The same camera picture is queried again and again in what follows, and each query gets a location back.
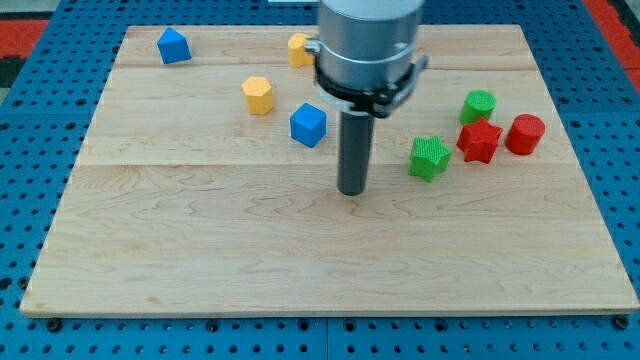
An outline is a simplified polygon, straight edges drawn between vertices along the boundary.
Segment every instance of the blue cube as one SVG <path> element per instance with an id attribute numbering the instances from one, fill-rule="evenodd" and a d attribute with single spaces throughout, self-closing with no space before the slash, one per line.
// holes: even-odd
<path id="1" fill-rule="evenodd" d="M 312 148 L 327 133 L 327 114 L 304 103 L 291 115 L 291 137 Z"/>
<path id="2" fill-rule="evenodd" d="M 160 40 L 158 40 L 158 49 L 160 49 L 162 62 L 165 64 L 191 59 L 187 38 L 170 27 L 164 31 Z"/>

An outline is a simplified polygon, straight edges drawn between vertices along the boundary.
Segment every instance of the wooden table surface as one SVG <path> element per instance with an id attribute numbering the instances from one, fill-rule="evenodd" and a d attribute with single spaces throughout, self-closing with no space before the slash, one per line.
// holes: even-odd
<path id="1" fill-rule="evenodd" d="M 286 44 L 312 27 L 176 27 L 193 59 L 163 65 L 164 27 L 131 27 L 78 156 L 22 311 L 33 317 L 484 316 L 639 307 L 518 26 L 423 26 L 414 96 L 378 120 L 367 191 L 335 187 L 337 118 Z M 266 76 L 275 109 L 247 113 Z M 536 153 L 465 163 L 466 93 L 492 122 L 525 112 Z M 314 149 L 289 137 L 304 102 L 327 111 Z M 407 175 L 415 136 L 449 170 Z"/>

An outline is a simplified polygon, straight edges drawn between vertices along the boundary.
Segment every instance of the yellow block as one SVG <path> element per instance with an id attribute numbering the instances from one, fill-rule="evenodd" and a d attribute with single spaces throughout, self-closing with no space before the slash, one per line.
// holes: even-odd
<path id="1" fill-rule="evenodd" d="M 250 77 L 242 83 L 242 92 L 250 114 L 264 115 L 273 109 L 273 90 L 267 78 Z"/>
<path id="2" fill-rule="evenodd" d="M 298 33 L 289 38 L 289 65 L 291 67 L 313 65 L 316 58 L 304 50 L 304 44 L 309 37 L 307 34 Z"/>

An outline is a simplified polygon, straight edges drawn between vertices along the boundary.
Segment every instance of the green block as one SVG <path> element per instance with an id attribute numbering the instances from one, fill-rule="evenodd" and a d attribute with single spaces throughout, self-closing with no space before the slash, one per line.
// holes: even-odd
<path id="1" fill-rule="evenodd" d="M 440 136 L 415 138 L 411 148 L 409 175 L 420 176 L 431 182 L 437 174 L 447 170 L 449 160 L 451 150 L 444 146 Z"/>
<path id="2" fill-rule="evenodd" d="M 496 108 L 496 98 L 488 91 L 474 90 L 467 94 L 460 113 L 462 125 L 473 124 L 480 118 L 489 120 Z"/>

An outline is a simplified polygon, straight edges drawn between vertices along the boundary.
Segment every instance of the green cylinder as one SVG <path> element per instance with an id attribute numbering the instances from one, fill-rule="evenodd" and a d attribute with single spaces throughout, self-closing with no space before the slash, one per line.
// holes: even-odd
<path id="1" fill-rule="evenodd" d="M 496 98 L 486 90 L 474 90 L 467 94 L 460 113 L 462 125 L 473 124 L 480 118 L 489 120 L 496 108 Z"/>

